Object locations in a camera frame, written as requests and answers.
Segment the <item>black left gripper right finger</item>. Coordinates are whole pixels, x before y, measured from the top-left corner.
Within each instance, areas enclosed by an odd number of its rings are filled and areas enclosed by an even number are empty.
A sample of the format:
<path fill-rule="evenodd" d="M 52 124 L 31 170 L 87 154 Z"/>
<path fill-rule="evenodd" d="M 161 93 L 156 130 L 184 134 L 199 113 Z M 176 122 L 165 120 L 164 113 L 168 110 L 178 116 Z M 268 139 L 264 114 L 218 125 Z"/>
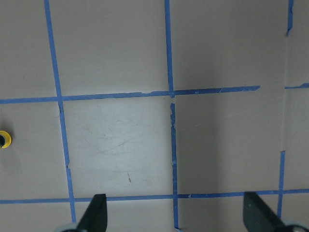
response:
<path fill-rule="evenodd" d="M 284 232 L 285 224 L 256 192 L 245 192 L 243 223 L 248 232 Z"/>

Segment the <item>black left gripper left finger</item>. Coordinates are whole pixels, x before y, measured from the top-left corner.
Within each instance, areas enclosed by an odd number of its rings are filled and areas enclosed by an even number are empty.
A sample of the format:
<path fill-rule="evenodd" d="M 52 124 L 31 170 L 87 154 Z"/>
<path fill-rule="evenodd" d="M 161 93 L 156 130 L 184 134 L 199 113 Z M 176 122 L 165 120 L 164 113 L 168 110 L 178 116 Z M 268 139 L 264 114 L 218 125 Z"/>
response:
<path fill-rule="evenodd" d="M 75 230 L 77 232 L 105 232 L 107 230 L 107 224 L 106 195 L 96 194 L 92 198 Z"/>

